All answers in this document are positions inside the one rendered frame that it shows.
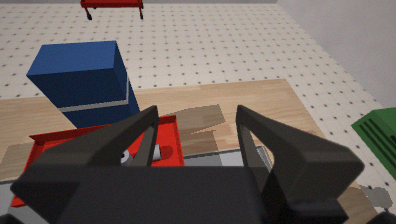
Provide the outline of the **dark blue square post with white band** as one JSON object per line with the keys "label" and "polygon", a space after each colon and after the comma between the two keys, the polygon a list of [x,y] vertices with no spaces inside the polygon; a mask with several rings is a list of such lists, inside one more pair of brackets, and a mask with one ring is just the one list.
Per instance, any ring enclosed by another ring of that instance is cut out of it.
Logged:
{"label": "dark blue square post with white band", "polygon": [[42,45],[26,76],[77,129],[140,112],[116,40]]}

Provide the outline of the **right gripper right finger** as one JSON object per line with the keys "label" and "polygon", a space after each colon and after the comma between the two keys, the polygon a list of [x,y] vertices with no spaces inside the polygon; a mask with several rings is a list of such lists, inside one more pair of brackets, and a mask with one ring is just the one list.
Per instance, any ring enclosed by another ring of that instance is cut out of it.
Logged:
{"label": "right gripper right finger", "polygon": [[[293,199],[338,199],[365,164],[348,147],[237,106],[236,127],[244,167],[254,172],[268,224]],[[250,131],[272,152],[269,172]]]}

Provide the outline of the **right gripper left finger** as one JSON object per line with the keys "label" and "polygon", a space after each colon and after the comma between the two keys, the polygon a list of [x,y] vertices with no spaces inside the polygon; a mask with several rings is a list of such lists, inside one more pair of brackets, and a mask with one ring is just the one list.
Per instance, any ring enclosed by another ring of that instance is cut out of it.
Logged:
{"label": "right gripper left finger", "polygon": [[151,166],[158,125],[158,109],[153,105],[129,118],[47,148],[31,165],[122,166],[123,153],[145,132],[130,166]]}

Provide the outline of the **grey socket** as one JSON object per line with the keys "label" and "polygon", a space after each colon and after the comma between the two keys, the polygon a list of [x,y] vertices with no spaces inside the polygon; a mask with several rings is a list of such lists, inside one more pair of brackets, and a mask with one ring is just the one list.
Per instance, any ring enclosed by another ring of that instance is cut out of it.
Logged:
{"label": "grey socket", "polygon": [[130,166],[131,162],[133,160],[133,157],[131,156],[131,154],[129,153],[128,150],[126,150],[121,158],[121,165],[122,166]]}
{"label": "grey socket", "polygon": [[160,150],[160,145],[156,144],[152,161],[159,159],[161,159],[161,150]]}

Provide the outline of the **red rimmed tray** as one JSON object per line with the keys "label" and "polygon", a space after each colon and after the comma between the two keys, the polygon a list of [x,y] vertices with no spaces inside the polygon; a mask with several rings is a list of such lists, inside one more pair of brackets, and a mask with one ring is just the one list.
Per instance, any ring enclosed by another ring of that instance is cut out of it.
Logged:
{"label": "red rimmed tray", "polygon": [[[95,131],[102,127],[108,126],[100,125],[37,135],[30,135],[34,141],[32,150],[27,160],[24,171],[35,161],[35,159],[47,148],[66,142],[73,138]],[[145,132],[144,132],[145,133]],[[135,157],[144,133],[127,149],[131,156]],[[178,132],[176,115],[159,117],[158,133],[156,144],[160,145],[161,159],[152,161],[151,166],[185,166],[181,142]],[[23,172],[24,172],[23,171]],[[17,196],[14,196],[10,207],[27,206]]]}

